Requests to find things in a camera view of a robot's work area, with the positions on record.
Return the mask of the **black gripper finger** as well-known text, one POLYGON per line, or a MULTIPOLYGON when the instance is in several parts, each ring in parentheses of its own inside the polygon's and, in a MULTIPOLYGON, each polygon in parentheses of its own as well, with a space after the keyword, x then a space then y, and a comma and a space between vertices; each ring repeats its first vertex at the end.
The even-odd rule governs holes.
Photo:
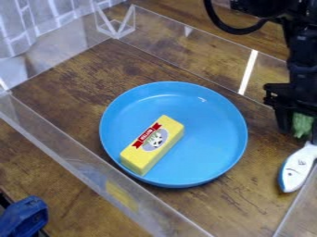
POLYGON ((312 124, 312 142, 317 143, 317 114, 314 117, 314 124, 312 124))
POLYGON ((276 121, 279 129, 283 133, 290 133, 292 131, 292 115, 294 111, 284 107, 276 107, 276 121))

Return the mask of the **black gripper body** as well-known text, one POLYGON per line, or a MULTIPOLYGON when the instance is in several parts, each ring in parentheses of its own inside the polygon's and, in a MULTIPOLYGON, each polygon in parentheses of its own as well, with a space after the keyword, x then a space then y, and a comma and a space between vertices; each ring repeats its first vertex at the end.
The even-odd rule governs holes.
POLYGON ((264 104, 274 108, 287 108, 306 115, 317 115, 317 66, 288 65, 291 81, 267 83, 264 104))

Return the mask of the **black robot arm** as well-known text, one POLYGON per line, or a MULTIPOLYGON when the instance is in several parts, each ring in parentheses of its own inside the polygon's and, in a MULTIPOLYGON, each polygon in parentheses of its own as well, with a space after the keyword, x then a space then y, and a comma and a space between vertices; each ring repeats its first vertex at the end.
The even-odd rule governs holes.
POLYGON ((231 8, 283 27, 291 81, 264 85, 264 103, 280 130, 317 144, 317 0, 231 0, 231 8))

